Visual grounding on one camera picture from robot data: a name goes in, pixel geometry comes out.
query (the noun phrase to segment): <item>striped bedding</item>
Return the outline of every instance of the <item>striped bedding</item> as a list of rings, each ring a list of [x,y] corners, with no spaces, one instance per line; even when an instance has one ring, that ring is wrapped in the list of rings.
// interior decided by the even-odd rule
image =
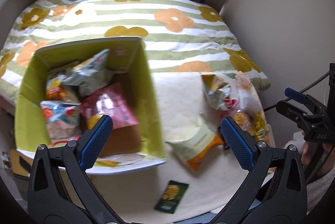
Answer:
[[[16,96],[32,54],[46,45],[112,36],[143,37],[152,72],[245,72],[270,82],[212,8],[188,0],[38,0],[16,19],[0,52],[0,95]]]

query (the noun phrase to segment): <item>green box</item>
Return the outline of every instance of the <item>green box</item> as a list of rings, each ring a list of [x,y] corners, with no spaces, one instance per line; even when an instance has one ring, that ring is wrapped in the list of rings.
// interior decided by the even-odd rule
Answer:
[[[49,70],[85,61],[103,49],[110,49],[107,67],[128,73],[136,98],[136,118],[142,137],[141,155],[135,164],[118,167],[94,166],[90,174],[112,174],[140,170],[165,163],[164,145],[155,90],[141,38],[117,37],[73,41],[38,49],[23,77],[15,114],[16,148],[32,158],[40,144],[49,144],[46,123],[40,102],[46,100],[46,74]]]

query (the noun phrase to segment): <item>bedspread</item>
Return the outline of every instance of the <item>bedspread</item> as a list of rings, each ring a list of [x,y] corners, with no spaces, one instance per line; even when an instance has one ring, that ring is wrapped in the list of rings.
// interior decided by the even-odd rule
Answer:
[[[188,0],[38,0],[15,20],[0,52],[0,96],[15,104],[38,48],[74,40],[143,37],[151,72],[245,72],[270,82],[211,7]],[[112,53],[120,57],[122,52]]]

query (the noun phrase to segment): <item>pink snack bag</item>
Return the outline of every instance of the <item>pink snack bag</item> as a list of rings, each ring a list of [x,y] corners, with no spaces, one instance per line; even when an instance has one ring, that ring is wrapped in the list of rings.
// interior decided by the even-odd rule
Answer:
[[[81,113],[87,118],[88,129],[104,114],[113,119],[113,129],[138,124],[126,100],[122,97],[120,83],[115,83],[92,93],[81,104]]]

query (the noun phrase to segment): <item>bed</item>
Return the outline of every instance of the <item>bed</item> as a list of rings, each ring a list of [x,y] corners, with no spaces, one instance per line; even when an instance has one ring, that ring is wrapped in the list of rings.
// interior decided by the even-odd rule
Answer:
[[[1,105],[15,106],[35,50],[114,36],[142,37],[151,72],[222,72],[233,78],[242,71],[256,90],[270,86],[218,12],[206,5],[189,0],[37,0],[15,19],[0,51]]]

